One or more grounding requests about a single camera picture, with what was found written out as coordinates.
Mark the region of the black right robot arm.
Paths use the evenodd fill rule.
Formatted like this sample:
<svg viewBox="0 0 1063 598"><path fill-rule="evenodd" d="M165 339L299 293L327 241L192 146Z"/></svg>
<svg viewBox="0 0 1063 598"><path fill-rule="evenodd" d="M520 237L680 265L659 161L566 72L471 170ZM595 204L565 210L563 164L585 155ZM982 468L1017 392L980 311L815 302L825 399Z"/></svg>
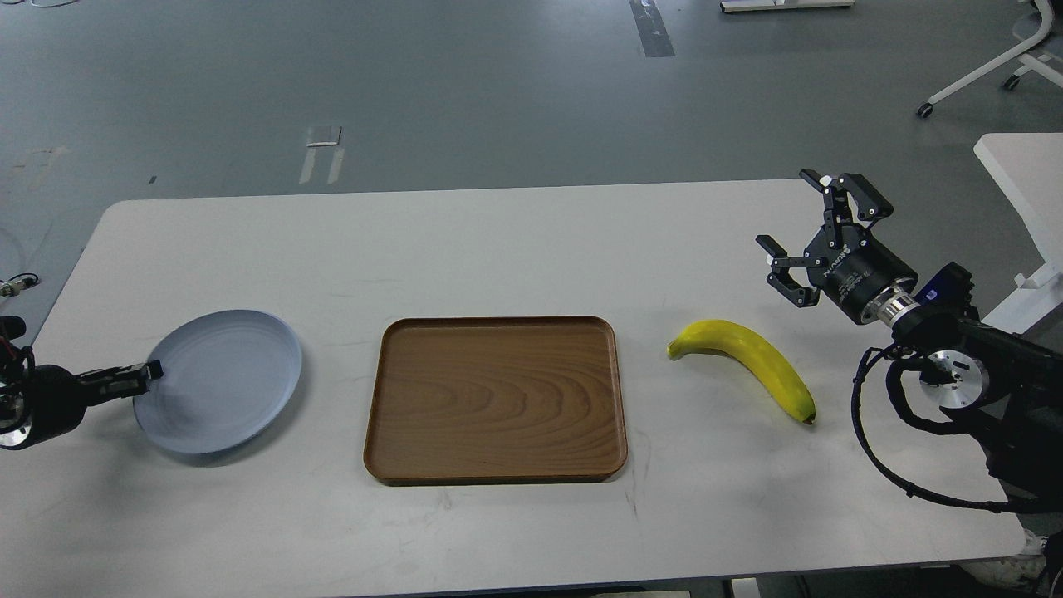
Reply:
<svg viewBox="0 0 1063 598"><path fill-rule="evenodd" d="M949 262L918 286L918 274L874 238L873 227L893 205L861 174L802 180L823 201L821 227L802 255L789 255L772 236L767 284L794 306L827 296L855 325L885 324L892 343L870 348L853 381L850 417L872 464L910 497L993 513L1061 510L1061 355L981 321L972 304L972 274ZM862 387L880 360L884 386L902 422L934 435L971 435L986 451L988 473L1026 493L1025 499L972 501L904 479L874 454L861 418Z"/></svg>

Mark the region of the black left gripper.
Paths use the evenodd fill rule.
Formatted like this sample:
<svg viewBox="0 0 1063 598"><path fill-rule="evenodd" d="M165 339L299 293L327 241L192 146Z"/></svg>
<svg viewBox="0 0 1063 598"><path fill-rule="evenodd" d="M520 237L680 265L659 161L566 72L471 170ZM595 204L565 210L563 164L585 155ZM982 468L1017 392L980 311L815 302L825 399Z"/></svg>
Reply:
<svg viewBox="0 0 1063 598"><path fill-rule="evenodd" d="M147 394L164 377L159 360L125 368L90 370L73 375L56 365L43 365L22 391L24 417L1 435L4 450L23 450L75 430L86 406Z"/></svg>

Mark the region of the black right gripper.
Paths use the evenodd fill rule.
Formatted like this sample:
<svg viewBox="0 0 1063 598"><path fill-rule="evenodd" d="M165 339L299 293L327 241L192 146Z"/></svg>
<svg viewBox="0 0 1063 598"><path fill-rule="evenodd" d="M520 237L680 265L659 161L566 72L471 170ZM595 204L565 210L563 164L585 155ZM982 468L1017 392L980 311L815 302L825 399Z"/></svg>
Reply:
<svg viewBox="0 0 1063 598"><path fill-rule="evenodd" d="M874 319L867 306L888 287L914 289L918 274L874 238L872 227L894 212L894 206L864 175L820 174L803 169L800 177L820 193L824 211L821 230L806 247L809 257L791 257L770 235L756 235L767 253L767 284L794 306L816 306L821 292L857 325ZM793 279L791 269L807 269L812 287Z"/></svg>

